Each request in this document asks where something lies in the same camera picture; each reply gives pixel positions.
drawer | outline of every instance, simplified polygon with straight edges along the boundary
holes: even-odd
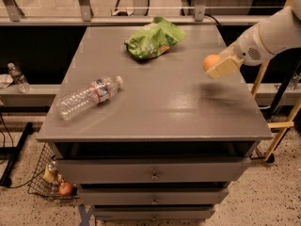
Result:
[[[88,205],[177,205],[217,204],[227,196],[226,188],[93,188],[79,189]]]
[[[137,141],[137,142],[56,142],[59,158],[150,159],[192,157],[244,157],[254,141]]]
[[[250,164],[243,158],[153,160],[57,160],[74,184],[227,182],[237,180]]]
[[[141,207],[93,208],[93,215],[100,220],[166,220],[166,219],[206,219],[210,218],[214,209],[205,207],[163,207],[158,209]]]

terrazzo floor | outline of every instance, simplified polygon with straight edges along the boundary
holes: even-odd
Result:
[[[34,122],[35,132],[26,140],[19,161],[11,174],[12,186],[30,180],[38,163],[44,143],[36,141],[43,117],[4,117],[8,128],[25,126],[25,121]],[[10,130],[14,144],[22,131]],[[259,145],[265,152],[271,141]],[[11,146],[6,134],[6,146]],[[235,226],[235,225],[301,225],[301,135],[291,129],[275,151],[274,164],[253,160],[242,177],[229,186],[229,195],[215,206],[214,215],[206,221],[110,221],[107,226]],[[0,164],[0,173],[6,162]],[[0,187],[0,226],[10,225],[104,225],[90,214],[81,200],[52,202],[40,196],[28,194],[28,186],[16,189]]]

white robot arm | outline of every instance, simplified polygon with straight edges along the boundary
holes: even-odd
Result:
[[[208,76],[217,78],[239,72],[242,64],[259,65],[297,47],[301,47],[301,0],[293,0],[292,7],[250,27],[219,55],[207,56],[203,68]]]

drawer handle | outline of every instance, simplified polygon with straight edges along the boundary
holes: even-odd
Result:
[[[160,177],[157,175],[157,172],[154,171],[154,172],[152,173],[151,180],[152,180],[152,181],[158,181],[159,178],[160,178]]]
[[[151,205],[158,205],[158,204],[159,204],[159,202],[156,199],[153,199],[151,202]]]

